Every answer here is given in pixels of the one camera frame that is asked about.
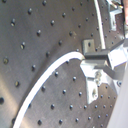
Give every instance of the metal plate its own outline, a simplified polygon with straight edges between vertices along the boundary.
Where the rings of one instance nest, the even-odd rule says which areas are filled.
[[[100,50],[98,22],[92,0],[48,0],[46,5],[37,0],[0,1],[0,127],[11,128],[13,119],[26,95],[39,76],[62,55],[81,49],[81,42],[86,38],[94,39]],[[117,31],[109,30],[109,15],[105,0],[99,1],[101,9],[105,42],[107,48],[118,43],[123,36],[123,18],[117,16]],[[79,67],[80,62],[72,60],[57,70],[56,78],[52,75],[45,83],[46,92],[41,90],[28,109],[21,128],[39,127],[86,127],[107,126],[114,106],[115,94],[106,85],[99,87],[100,98],[87,106],[85,77]]]

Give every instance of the white curved line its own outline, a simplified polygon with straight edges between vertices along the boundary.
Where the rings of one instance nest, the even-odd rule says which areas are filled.
[[[98,24],[99,24],[101,48],[106,49],[99,4],[97,0],[94,0],[94,3],[95,3],[96,13],[97,13]]]
[[[84,56],[79,52],[70,52],[65,54],[64,56],[60,57],[58,60],[56,60],[44,73],[43,75],[38,79],[38,81],[35,83],[31,91],[29,92],[28,96],[26,97],[25,101],[23,102],[18,115],[16,117],[15,123],[13,128],[19,128],[20,124],[22,122],[22,119],[27,111],[28,105],[32,102],[33,98],[41,88],[41,86],[45,83],[45,81],[52,75],[52,73],[64,62],[70,60],[70,59],[79,59],[83,60],[85,59]]]

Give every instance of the metal mount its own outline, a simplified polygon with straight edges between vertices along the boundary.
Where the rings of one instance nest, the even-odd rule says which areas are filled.
[[[109,17],[110,17],[110,29],[113,31],[116,31],[117,25],[116,25],[115,17],[117,14],[122,13],[122,6],[116,6],[116,8],[114,8],[112,5],[108,4],[108,11],[109,11]]]
[[[95,52],[92,39],[84,40],[82,46],[86,60],[81,62],[80,67],[86,77],[88,104],[98,98],[98,87],[102,83],[108,84],[116,94],[119,94],[121,85],[118,83],[122,81],[127,66],[128,40],[123,40],[111,49],[100,52]]]

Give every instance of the metal bracket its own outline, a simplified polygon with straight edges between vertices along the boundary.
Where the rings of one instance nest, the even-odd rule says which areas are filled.
[[[116,15],[122,13],[122,8],[117,6],[117,8],[113,8],[110,4],[108,5],[109,17],[110,17],[110,29],[116,31]]]

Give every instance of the machine part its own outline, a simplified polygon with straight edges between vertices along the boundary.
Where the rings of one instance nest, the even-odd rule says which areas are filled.
[[[32,102],[33,98],[35,97],[35,95],[37,94],[37,92],[39,91],[39,89],[41,88],[41,86],[45,83],[45,81],[50,77],[50,75],[60,66],[62,65],[64,62],[66,62],[67,60],[70,59],[79,59],[79,60],[83,60],[84,56],[81,53],[78,52],[71,52],[68,53],[64,56],[62,56],[61,58],[59,58],[58,60],[56,60],[45,72],[44,74],[39,78],[39,80],[35,83],[35,85],[33,86],[32,90],[29,92],[28,96],[26,97],[25,101],[23,102],[18,115],[16,117],[15,123],[13,128],[19,128],[21,121],[28,109],[29,104]]]
[[[116,15],[122,13],[122,7],[117,6],[117,8],[111,7],[111,5],[108,5],[108,10],[109,10],[109,17],[110,17],[110,29],[112,31],[117,30],[117,23],[116,23]]]
[[[93,39],[87,39],[82,42],[83,55],[86,53],[95,52],[95,44]]]
[[[92,99],[92,96],[90,95],[90,93],[92,93],[92,90],[90,89],[91,85],[93,85],[93,88],[97,88],[102,83],[106,83],[111,86],[111,88],[115,91],[116,94],[119,94],[119,81],[123,79],[125,68],[124,70],[119,72],[115,71],[114,69],[115,67],[118,67],[121,64],[124,64],[124,67],[126,67],[125,63],[128,60],[127,55],[125,53],[127,41],[128,40],[123,40],[119,42],[116,46],[111,48],[111,50],[104,50],[101,52],[94,53],[83,53],[85,55],[86,60],[83,60],[81,62],[80,67],[85,77],[87,78],[87,95],[89,104],[95,100]]]

